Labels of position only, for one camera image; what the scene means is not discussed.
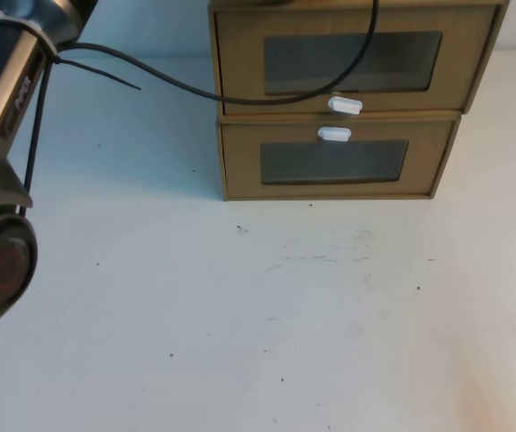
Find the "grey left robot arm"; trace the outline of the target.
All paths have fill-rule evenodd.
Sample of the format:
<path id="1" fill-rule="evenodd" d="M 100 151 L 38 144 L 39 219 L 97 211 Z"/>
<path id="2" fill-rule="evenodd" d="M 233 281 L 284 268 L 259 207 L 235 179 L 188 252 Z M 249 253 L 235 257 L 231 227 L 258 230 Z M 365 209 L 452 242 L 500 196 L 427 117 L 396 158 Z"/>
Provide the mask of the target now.
<path id="1" fill-rule="evenodd" d="M 0 1 L 0 318 L 20 299 L 37 265 L 32 198 L 8 160 L 42 71 L 79 39 L 94 1 Z"/>

